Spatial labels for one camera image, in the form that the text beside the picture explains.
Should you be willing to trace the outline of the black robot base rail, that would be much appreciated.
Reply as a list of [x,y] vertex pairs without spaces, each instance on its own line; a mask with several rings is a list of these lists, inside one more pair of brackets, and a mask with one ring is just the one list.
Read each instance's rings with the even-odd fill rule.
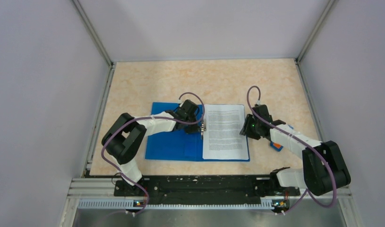
[[275,175],[145,175],[131,186],[115,183],[116,197],[149,196],[149,205],[254,205],[266,196],[299,196],[281,187]]

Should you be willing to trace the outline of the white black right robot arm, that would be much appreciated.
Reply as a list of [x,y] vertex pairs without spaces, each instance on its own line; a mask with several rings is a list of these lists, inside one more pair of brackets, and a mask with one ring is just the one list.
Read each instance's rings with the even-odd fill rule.
[[308,189],[320,196],[351,183],[351,175],[336,142],[311,139],[281,120],[273,120],[266,105],[254,105],[240,134],[251,139],[267,139],[271,147],[288,149],[302,160],[301,169],[283,167],[270,173],[269,189],[275,195],[288,187]]

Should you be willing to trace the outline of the white printed paper stack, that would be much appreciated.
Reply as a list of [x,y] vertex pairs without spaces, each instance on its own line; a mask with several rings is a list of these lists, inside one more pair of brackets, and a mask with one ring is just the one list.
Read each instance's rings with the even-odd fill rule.
[[244,122],[244,105],[206,104],[202,159],[248,162],[247,137],[240,135]]

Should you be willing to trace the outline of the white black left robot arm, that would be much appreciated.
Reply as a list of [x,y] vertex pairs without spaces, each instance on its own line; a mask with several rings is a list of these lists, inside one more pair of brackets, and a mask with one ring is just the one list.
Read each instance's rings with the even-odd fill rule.
[[122,113],[103,136],[101,144],[112,160],[105,159],[115,167],[131,195],[143,191],[142,173],[135,157],[145,137],[159,133],[183,131],[195,135],[205,115],[203,104],[190,99],[176,103],[153,103],[149,116],[133,117]]

